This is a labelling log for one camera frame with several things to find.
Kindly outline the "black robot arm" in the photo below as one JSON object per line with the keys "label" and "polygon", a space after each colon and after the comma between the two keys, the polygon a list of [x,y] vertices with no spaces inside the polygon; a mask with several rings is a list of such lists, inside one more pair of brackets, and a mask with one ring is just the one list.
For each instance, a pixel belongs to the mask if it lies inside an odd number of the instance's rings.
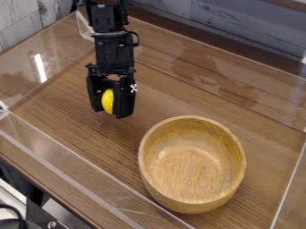
{"label": "black robot arm", "polygon": [[139,34],[127,30],[128,0],[100,4],[79,0],[85,8],[88,26],[93,29],[96,62],[88,64],[85,86],[91,107],[117,119],[133,114],[137,85],[135,81],[133,49],[140,45]]}

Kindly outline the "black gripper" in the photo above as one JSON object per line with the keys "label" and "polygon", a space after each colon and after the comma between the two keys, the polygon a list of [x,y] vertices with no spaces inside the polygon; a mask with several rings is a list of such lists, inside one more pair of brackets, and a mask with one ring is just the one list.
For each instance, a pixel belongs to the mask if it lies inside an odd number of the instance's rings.
{"label": "black gripper", "polygon": [[135,84],[133,51],[140,45],[139,34],[131,30],[95,32],[96,62],[88,64],[85,86],[89,104],[95,112],[104,110],[104,89],[115,89],[113,114],[117,119],[133,114],[137,85]]}

